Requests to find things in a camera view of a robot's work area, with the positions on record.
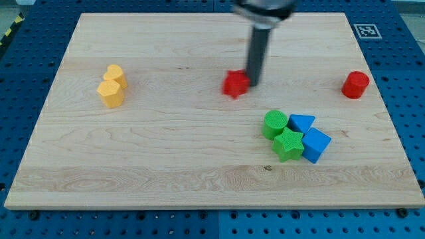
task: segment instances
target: wood grain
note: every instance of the wood grain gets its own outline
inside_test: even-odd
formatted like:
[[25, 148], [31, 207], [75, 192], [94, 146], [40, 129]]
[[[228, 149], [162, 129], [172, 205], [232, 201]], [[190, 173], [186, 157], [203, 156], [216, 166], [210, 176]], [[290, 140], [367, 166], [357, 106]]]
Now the wood grain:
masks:
[[[5, 206], [424, 206], [344, 14], [283, 22], [261, 83], [234, 101], [220, 85], [227, 70], [243, 68], [249, 28], [231, 14], [82, 14]], [[109, 64], [123, 68], [129, 85], [114, 109], [96, 95]], [[360, 100], [340, 91], [352, 70], [371, 77]], [[316, 165], [279, 162], [261, 134], [273, 109], [316, 116], [333, 139]]]

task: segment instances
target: green block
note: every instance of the green block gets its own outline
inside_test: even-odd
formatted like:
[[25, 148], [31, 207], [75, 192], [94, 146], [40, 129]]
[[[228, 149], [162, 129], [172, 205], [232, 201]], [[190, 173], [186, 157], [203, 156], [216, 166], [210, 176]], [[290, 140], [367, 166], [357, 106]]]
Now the green block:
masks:
[[288, 124], [288, 117], [279, 110], [271, 110], [264, 116], [263, 135], [266, 139], [273, 140], [284, 131]]
[[299, 160], [304, 151], [302, 139], [303, 133], [285, 127], [284, 132], [274, 138], [272, 150], [279, 155], [281, 162], [288, 159]]

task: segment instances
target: blue block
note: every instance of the blue block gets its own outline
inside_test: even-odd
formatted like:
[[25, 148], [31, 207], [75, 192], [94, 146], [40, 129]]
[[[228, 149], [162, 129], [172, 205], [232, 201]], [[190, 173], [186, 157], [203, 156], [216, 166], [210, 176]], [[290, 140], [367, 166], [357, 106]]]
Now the blue block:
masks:
[[320, 155], [325, 151], [326, 147], [331, 143], [331, 138], [316, 128], [311, 128], [302, 139], [304, 144], [303, 157], [312, 163], [319, 160]]
[[295, 132], [307, 133], [315, 119], [314, 116], [292, 114], [288, 121], [288, 128]]

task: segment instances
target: blue pegboard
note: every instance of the blue pegboard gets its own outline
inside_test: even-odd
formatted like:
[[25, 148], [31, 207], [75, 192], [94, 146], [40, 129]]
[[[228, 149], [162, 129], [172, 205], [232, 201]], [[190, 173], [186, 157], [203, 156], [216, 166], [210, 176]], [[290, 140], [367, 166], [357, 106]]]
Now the blue pegboard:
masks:
[[[229, 0], [38, 0], [0, 62], [3, 206], [81, 13], [229, 12]], [[344, 12], [381, 39], [355, 36], [420, 184], [425, 185], [425, 56], [388, 0], [302, 0], [300, 12]], [[425, 210], [11, 212], [0, 238], [421, 238]]]

